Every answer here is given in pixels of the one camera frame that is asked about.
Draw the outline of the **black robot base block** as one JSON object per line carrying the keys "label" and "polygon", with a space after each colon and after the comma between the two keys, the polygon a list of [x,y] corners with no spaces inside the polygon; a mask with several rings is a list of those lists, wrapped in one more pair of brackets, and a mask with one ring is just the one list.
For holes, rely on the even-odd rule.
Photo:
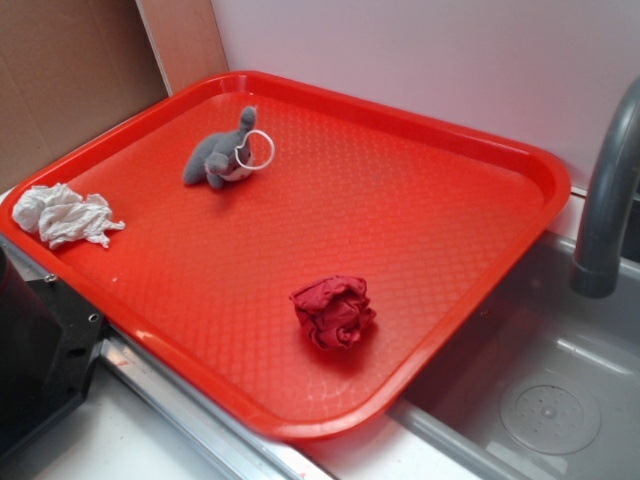
{"label": "black robot base block", "polygon": [[86,399],[106,321],[61,279],[26,280],[1,253],[1,459]]}

